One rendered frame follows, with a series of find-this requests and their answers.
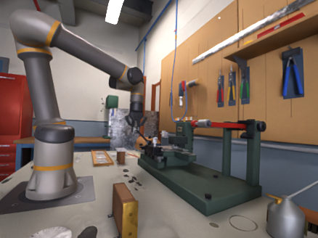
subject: fluorescent light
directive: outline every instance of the fluorescent light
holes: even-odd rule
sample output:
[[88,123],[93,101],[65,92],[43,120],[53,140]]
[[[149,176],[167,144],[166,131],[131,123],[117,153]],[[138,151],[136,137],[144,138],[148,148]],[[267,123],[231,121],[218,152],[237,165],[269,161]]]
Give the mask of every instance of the fluorescent light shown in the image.
[[119,15],[121,14],[121,7],[124,0],[110,0],[108,2],[107,13],[105,21],[116,25]]

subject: gray robotic arm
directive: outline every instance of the gray robotic arm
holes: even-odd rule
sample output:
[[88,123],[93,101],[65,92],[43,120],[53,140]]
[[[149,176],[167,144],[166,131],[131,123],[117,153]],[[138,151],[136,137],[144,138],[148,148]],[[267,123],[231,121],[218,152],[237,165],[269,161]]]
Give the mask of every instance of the gray robotic arm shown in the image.
[[9,19],[17,56],[24,62],[36,122],[33,173],[25,190],[31,200],[53,200],[78,188],[73,169],[74,128],[65,125],[57,106],[51,47],[57,47],[110,75],[110,87],[131,92],[127,123],[133,129],[143,116],[144,81],[140,69],[129,68],[66,30],[42,12],[19,9]]
[[57,47],[109,74],[111,88],[131,92],[127,123],[131,127],[136,125],[137,128],[145,123],[146,118],[142,112],[144,81],[139,68],[129,68],[42,12],[19,9],[12,13],[9,21],[15,37],[17,55],[25,63],[36,126],[62,122],[49,68],[49,61],[52,59],[50,47]]

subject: red tool chest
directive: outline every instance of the red tool chest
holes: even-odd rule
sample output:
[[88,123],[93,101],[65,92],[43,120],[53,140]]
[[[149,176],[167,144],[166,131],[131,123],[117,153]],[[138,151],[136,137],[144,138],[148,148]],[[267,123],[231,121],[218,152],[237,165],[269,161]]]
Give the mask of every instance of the red tool chest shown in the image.
[[26,77],[0,73],[0,181],[15,172],[13,141],[32,135],[32,118]]

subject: white wall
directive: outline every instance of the white wall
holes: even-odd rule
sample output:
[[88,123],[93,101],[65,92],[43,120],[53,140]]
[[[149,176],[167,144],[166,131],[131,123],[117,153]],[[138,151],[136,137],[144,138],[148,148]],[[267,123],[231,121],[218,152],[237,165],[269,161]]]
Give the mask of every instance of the white wall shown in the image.
[[[152,0],[153,19],[140,28],[141,41],[160,14],[168,0]],[[179,0],[178,6],[178,40],[177,44],[187,40],[193,33],[215,17],[233,0]],[[176,1],[172,1],[169,8],[159,19],[156,26],[147,37],[145,75],[147,76],[146,110],[151,108],[151,85],[160,80],[161,60],[174,50],[174,30],[176,21]],[[144,58],[144,44],[138,49],[138,67],[142,69]]]
[[[61,21],[56,1],[38,0],[42,12]],[[0,56],[10,58],[9,73],[25,75],[23,62],[17,58],[15,43],[9,29],[9,16],[16,9],[36,9],[29,0],[0,0]],[[108,54],[127,64],[136,66],[137,27],[119,22],[111,25],[105,18],[91,12],[76,10],[76,26],[68,30],[95,44]],[[110,89],[109,75],[87,65],[59,49],[52,49],[53,81],[61,117],[68,120],[107,120],[102,100],[108,94],[119,96],[119,107],[129,108],[130,93]]]

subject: white table top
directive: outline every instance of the white table top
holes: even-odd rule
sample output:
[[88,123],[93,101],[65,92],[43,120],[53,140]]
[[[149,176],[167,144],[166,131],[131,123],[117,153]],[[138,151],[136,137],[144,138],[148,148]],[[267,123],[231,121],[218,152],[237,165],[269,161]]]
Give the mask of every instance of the white table top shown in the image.
[[[48,208],[23,213],[0,216],[0,238],[28,238],[42,229],[65,226],[76,238],[87,226],[96,226],[98,238],[113,238],[118,231],[112,213],[113,184],[125,182],[136,200],[139,201],[138,238],[269,238],[266,233],[266,209],[272,201],[265,197],[241,204],[235,208],[205,217],[195,208],[174,194],[170,189],[153,178],[148,172],[137,165],[137,158],[126,158],[125,165],[115,163],[109,167],[93,167],[90,152],[75,153],[74,158],[83,154],[78,163],[74,163],[77,176],[93,176],[96,201],[69,205],[59,208]],[[32,163],[27,164],[10,177],[5,184],[0,184],[0,199],[21,181],[27,181],[32,174]],[[136,191],[134,185],[123,175],[128,168],[130,175],[135,175],[144,187],[144,191]]]

